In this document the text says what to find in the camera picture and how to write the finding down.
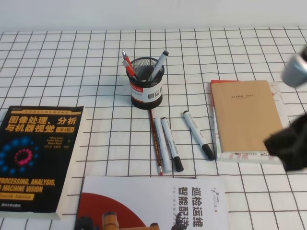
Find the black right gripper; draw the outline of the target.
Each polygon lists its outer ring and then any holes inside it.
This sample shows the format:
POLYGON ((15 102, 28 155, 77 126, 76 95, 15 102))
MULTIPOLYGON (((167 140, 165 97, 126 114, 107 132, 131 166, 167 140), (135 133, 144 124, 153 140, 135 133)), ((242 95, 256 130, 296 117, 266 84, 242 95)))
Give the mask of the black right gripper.
POLYGON ((307 167, 307 116, 303 115, 291 125, 264 140, 271 156, 278 157, 286 172, 307 167))

